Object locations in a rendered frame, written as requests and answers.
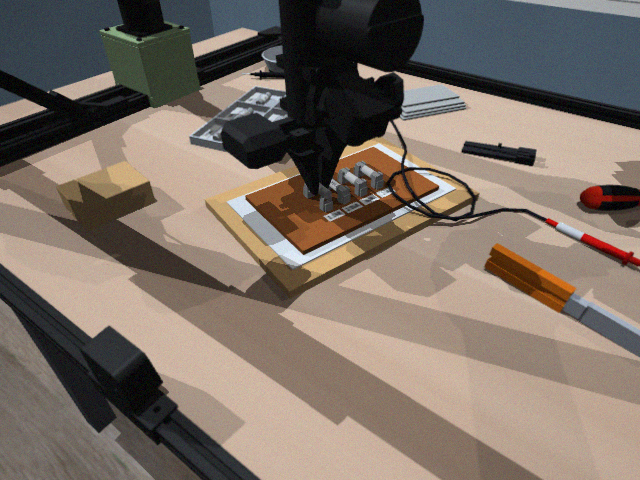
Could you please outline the red and black screwdriver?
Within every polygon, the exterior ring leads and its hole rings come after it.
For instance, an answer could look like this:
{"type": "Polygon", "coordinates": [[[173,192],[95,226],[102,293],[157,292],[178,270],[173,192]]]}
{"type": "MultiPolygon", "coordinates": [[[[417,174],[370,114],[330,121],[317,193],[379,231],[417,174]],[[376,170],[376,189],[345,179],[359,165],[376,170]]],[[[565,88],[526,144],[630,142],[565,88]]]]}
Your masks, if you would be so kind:
{"type": "Polygon", "coordinates": [[[640,190],[622,185],[599,185],[587,188],[580,201],[595,210],[623,210],[640,206],[640,190]]]}

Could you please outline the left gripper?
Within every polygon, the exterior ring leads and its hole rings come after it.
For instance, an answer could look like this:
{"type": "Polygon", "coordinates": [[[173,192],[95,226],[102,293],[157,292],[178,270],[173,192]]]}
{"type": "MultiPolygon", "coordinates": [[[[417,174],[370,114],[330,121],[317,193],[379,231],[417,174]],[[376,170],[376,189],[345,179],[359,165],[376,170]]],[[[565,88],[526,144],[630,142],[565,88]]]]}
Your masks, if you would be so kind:
{"type": "Polygon", "coordinates": [[[328,66],[329,76],[342,73],[346,59],[331,52],[303,54],[283,47],[282,51],[276,55],[276,66],[284,70],[286,97],[279,100],[288,117],[272,122],[256,112],[226,121],[221,131],[223,149],[249,169],[279,162],[287,152],[316,196],[319,182],[329,188],[347,145],[324,121],[307,121],[307,95],[316,68],[328,66]]]}

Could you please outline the red test probe with black lead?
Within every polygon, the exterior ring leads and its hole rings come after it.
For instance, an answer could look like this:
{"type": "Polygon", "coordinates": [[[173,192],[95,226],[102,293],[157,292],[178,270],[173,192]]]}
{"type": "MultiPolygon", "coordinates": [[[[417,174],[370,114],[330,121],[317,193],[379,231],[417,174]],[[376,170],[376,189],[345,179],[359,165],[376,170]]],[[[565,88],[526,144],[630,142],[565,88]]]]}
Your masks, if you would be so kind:
{"type": "Polygon", "coordinates": [[[422,213],[422,214],[424,214],[426,216],[432,217],[432,218],[448,219],[448,220],[453,220],[453,221],[458,221],[460,219],[475,218],[475,217],[488,215],[488,214],[492,214],[492,213],[497,213],[497,212],[501,212],[501,211],[526,212],[526,213],[529,213],[529,214],[531,214],[531,215],[533,215],[533,216],[535,216],[535,217],[537,217],[537,218],[539,218],[539,219],[541,219],[543,221],[546,221],[546,223],[556,227],[556,230],[558,230],[558,231],[560,231],[560,232],[562,232],[562,233],[564,233],[566,235],[569,235],[569,236],[571,236],[571,237],[573,237],[573,238],[575,238],[575,239],[577,239],[577,240],[579,240],[579,241],[581,241],[583,243],[586,243],[586,244],[588,244],[588,245],[590,245],[590,246],[592,246],[592,247],[594,247],[594,248],[596,248],[596,249],[598,249],[598,250],[600,250],[602,252],[605,252],[605,253],[607,253],[607,254],[609,254],[609,255],[611,255],[611,256],[613,256],[613,257],[615,257],[615,258],[617,258],[617,259],[619,259],[621,261],[623,261],[622,262],[623,265],[627,265],[628,263],[630,263],[630,264],[633,264],[633,265],[635,265],[637,267],[640,266],[640,260],[635,258],[635,257],[633,257],[634,252],[630,251],[629,253],[627,253],[625,251],[622,251],[622,250],[620,250],[620,249],[618,249],[618,248],[616,248],[616,247],[614,247],[612,245],[609,245],[609,244],[607,244],[607,243],[605,243],[605,242],[603,242],[603,241],[601,241],[599,239],[596,239],[596,238],[594,238],[594,237],[592,237],[592,236],[590,236],[590,235],[588,235],[588,234],[586,234],[584,232],[581,232],[581,231],[579,231],[579,230],[577,230],[577,229],[575,229],[575,228],[573,228],[571,226],[568,226],[568,225],[566,225],[566,224],[564,224],[562,222],[559,222],[559,223],[555,222],[555,221],[553,221],[553,220],[551,220],[549,218],[547,219],[547,218],[542,217],[542,216],[540,216],[540,215],[538,215],[538,214],[536,214],[536,213],[534,213],[534,212],[532,212],[532,211],[530,211],[528,209],[501,208],[501,209],[496,209],[496,210],[487,211],[487,212],[483,212],[483,213],[478,213],[478,214],[472,215],[474,213],[474,208],[475,208],[475,203],[476,203],[476,198],[477,197],[474,195],[474,193],[469,188],[467,183],[463,182],[462,180],[456,178],[455,176],[453,176],[453,175],[451,175],[449,173],[446,173],[446,172],[443,172],[443,171],[439,171],[439,170],[436,170],[436,169],[432,169],[432,168],[408,167],[408,168],[404,169],[404,161],[405,161],[405,157],[406,157],[406,154],[407,154],[407,146],[406,146],[406,144],[405,144],[405,142],[404,142],[399,130],[397,129],[395,123],[393,121],[391,121],[391,123],[394,126],[398,136],[400,137],[400,139],[402,141],[402,144],[404,146],[404,154],[403,154],[402,161],[401,161],[401,170],[397,171],[397,172],[394,172],[391,175],[391,177],[387,181],[387,186],[389,187],[392,195],[394,197],[396,197],[398,200],[400,200],[401,202],[403,202],[405,205],[407,205],[409,208],[414,209],[414,210],[416,210],[416,211],[418,211],[418,212],[420,212],[420,213],[422,213]],[[436,173],[439,173],[439,174],[442,174],[442,175],[449,176],[450,178],[454,179],[455,181],[461,183],[462,185],[464,185],[466,187],[468,192],[473,197],[471,211],[466,213],[466,214],[464,214],[464,215],[457,216],[457,217],[450,217],[450,216],[435,212],[429,206],[427,206],[425,203],[423,203],[417,197],[417,195],[414,193],[414,191],[411,189],[411,187],[409,186],[409,183],[408,183],[406,175],[405,175],[405,171],[408,171],[408,170],[427,170],[427,171],[432,171],[432,172],[436,172],[436,173]],[[425,211],[423,211],[423,210],[421,210],[421,209],[409,204],[407,201],[402,199],[400,196],[398,196],[394,192],[392,186],[390,185],[390,182],[392,181],[392,179],[394,178],[395,175],[400,174],[400,173],[402,173],[402,176],[404,178],[406,187],[408,188],[410,193],[413,195],[415,200],[418,203],[420,203],[423,207],[425,207],[428,211],[430,211],[432,214],[430,214],[428,212],[425,212],[425,211]]]}

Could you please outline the grey round shallow dish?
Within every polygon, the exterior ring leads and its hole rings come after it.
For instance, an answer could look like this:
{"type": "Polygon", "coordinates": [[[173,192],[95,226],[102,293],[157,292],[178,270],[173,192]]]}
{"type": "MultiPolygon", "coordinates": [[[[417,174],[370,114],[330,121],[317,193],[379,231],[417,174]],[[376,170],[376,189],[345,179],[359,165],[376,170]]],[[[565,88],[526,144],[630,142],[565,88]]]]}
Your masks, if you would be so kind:
{"type": "Polygon", "coordinates": [[[283,54],[282,45],[269,48],[262,53],[262,57],[269,69],[269,72],[284,73],[283,69],[276,66],[276,55],[279,54],[283,54]]]}

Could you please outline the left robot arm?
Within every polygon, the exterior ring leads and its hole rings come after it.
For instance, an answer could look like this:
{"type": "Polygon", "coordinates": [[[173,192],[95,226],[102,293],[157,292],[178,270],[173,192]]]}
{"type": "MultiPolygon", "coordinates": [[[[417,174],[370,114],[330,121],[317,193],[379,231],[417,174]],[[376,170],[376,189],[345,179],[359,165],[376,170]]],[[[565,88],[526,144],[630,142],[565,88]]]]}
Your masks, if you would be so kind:
{"type": "MultiPolygon", "coordinates": [[[[164,23],[159,0],[117,2],[124,21],[117,31],[141,38],[173,29],[164,23]]],[[[384,136],[390,119],[402,114],[404,80],[394,71],[419,44],[424,25],[420,1],[279,0],[279,13],[285,50],[331,52],[346,59],[342,73],[329,76],[328,66],[316,68],[307,121],[324,121],[352,147],[384,136]],[[358,63],[392,73],[364,79],[358,63]]]]}

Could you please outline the tan rectangular block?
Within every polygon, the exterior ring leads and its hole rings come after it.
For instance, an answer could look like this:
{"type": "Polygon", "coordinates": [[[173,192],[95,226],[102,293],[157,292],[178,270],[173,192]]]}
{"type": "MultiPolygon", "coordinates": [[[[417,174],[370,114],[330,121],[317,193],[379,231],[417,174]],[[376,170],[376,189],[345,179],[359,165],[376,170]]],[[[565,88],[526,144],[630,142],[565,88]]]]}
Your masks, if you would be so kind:
{"type": "Polygon", "coordinates": [[[155,202],[150,181],[126,161],[56,186],[86,231],[155,202]]]}

